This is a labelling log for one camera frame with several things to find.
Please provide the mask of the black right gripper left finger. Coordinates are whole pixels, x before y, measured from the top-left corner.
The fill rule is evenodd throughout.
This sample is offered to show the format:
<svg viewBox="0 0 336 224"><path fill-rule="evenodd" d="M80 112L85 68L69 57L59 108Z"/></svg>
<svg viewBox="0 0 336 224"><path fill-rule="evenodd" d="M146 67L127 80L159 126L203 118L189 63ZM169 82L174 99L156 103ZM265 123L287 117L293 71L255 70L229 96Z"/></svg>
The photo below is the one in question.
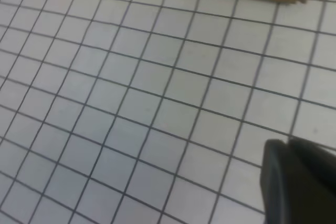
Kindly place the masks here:
<svg viewBox="0 0 336 224"><path fill-rule="evenodd" d="M265 223L310 223L308 171L281 140L267 140L260 174Z"/></svg>

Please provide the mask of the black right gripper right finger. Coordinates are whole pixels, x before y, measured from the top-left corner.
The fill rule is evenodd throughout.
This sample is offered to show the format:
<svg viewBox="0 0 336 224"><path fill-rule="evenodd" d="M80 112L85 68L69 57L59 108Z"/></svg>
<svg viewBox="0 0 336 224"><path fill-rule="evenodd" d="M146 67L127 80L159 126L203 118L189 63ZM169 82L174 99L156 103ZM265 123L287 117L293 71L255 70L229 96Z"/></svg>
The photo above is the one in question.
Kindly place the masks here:
<svg viewBox="0 0 336 224"><path fill-rule="evenodd" d="M335 155L302 138L290 138L288 147L303 165L296 202L299 223L335 223Z"/></svg>

